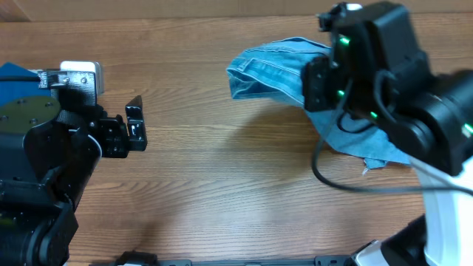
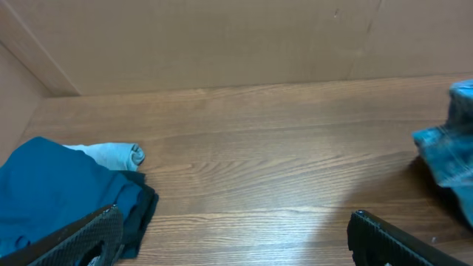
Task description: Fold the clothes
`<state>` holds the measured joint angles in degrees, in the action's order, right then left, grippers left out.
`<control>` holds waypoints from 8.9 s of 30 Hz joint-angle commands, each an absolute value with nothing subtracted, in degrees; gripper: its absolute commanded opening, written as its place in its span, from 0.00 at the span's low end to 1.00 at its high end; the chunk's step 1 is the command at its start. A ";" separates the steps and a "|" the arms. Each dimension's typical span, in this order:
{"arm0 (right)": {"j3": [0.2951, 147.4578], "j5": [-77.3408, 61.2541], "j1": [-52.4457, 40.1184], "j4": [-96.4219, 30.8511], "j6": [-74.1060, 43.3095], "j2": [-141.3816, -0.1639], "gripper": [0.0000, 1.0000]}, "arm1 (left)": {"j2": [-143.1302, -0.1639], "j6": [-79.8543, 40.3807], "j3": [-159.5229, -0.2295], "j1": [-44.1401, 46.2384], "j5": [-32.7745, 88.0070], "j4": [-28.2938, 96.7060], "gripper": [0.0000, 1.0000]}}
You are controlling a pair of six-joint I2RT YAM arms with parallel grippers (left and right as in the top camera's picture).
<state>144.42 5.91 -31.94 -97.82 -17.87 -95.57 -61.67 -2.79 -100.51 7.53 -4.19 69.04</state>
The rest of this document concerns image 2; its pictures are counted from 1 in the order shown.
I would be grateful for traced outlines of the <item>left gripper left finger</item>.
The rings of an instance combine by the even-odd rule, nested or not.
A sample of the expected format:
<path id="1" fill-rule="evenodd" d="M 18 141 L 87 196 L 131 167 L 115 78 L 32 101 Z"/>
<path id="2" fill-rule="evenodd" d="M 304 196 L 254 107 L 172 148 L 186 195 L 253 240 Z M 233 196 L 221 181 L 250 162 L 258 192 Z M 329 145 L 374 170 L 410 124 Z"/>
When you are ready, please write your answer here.
<path id="1" fill-rule="evenodd" d="M 113 265 L 123 250 L 123 215 L 107 205 L 3 258 L 2 265 Z"/>

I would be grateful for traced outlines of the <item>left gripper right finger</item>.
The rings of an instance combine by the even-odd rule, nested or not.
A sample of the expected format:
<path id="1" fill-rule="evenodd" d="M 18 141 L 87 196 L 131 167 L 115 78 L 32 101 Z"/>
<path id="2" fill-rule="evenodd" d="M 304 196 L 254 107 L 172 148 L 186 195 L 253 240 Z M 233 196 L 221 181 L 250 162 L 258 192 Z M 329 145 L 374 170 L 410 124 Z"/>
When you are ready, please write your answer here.
<path id="1" fill-rule="evenodd" d="M 351 214 L 347 244 L 356 266 L 468 266 L 364 210 Z"/>

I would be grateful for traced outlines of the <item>light blue denim jeans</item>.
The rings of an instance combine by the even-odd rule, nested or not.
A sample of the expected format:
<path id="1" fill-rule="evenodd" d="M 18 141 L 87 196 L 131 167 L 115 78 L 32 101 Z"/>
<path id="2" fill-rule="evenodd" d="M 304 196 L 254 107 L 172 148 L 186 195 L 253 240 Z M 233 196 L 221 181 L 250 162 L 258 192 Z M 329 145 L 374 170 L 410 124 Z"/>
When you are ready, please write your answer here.
<path id="1" fill-rule="evenodd" d="M 450 190 L 465 220 L 472 224 L 472 81 L 449 89 L 446 122 L 412 133 L 419 155 L 437 186 Z"/>

